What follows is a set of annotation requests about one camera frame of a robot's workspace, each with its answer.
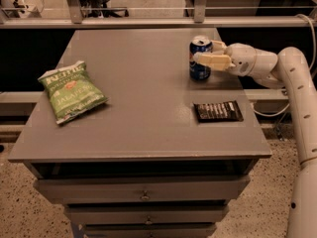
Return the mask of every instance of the green chip bag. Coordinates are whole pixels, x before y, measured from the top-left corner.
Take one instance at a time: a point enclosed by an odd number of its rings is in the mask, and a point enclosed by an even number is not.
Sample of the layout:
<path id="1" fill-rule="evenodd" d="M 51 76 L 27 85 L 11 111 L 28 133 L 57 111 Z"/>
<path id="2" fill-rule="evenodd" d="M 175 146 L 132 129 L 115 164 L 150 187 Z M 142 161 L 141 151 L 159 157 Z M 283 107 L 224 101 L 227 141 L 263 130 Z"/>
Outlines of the green chip bag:
<path id="1" fill-rule="evenodd" d="M 107 101 L 91 82 L 86 63 L 81 60 L 71 66 L 49 70 L 38 81 L 48 93 L 57 124 L 70 121 Z"/>

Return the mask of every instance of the soda can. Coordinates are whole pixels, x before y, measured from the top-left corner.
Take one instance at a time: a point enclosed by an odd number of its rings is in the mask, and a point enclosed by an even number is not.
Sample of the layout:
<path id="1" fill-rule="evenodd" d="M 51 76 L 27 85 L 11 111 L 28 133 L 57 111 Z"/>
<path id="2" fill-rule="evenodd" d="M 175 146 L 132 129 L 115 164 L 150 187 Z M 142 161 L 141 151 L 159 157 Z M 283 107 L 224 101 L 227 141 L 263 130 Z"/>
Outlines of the soda can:
<path id="1" fill-rule="evenodd" d="M 211 52 L 212 42 L 207 36 L 196 36 L 189 46 L 189 74 L 195 80 L 204 80 L 210 76 L 211 69 L 208 66 L 198 64 L 193 56 L 197 52 Z"/>

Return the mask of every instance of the black package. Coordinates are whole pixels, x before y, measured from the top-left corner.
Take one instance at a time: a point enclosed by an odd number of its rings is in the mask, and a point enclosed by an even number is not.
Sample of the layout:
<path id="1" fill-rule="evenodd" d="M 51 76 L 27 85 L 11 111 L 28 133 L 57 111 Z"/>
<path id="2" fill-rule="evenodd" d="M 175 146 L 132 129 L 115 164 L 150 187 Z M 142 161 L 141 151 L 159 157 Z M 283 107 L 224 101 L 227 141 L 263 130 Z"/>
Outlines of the black package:
<path id="1" fill-rule="evenodd" d="M 201 123 L 243 121 L 236 100 L 222 103 L 194 104 L 198 121 Z"/>

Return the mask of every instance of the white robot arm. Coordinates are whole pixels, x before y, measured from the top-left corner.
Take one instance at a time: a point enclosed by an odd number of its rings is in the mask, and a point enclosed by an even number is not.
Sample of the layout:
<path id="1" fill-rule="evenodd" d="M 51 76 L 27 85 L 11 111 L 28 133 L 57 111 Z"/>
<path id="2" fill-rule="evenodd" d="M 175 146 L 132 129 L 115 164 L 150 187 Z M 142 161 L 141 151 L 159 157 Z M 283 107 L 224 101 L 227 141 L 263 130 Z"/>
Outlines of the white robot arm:
<path id="1" fill-rule="evenodd" d="M 317 237 L 317 93 L 304 54 L 297 48 L 286 48 L 276 55 L 243 44 L 226 47 L 217 42 L 213 53 L 196 53 L 194 59 L 212 70 L 251 76 L 268 88 L 285 86 L 301 166 L 287 238 Z"/>

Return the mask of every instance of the gray cabinet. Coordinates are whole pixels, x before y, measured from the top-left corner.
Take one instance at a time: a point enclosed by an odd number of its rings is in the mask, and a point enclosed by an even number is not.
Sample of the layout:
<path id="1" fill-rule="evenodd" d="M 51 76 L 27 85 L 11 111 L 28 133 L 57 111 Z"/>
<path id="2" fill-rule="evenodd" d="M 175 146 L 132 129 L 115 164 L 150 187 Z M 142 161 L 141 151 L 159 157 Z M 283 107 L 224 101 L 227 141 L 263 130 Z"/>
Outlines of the gray cabinet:
<path id="1" fill-rule="evenodd" d="M 58 126 L 43 94 L 9 160 L 89 237 L 207 237 L 270 156 L 235 76 L 189 78 L 189 43 L 202 34 L 219 40 L 215 29 L 74 34 L 61 65 L 85 60 L 108 104 Z M 195 119 L 192 103 L 231 100 L 244 121 Z"/>

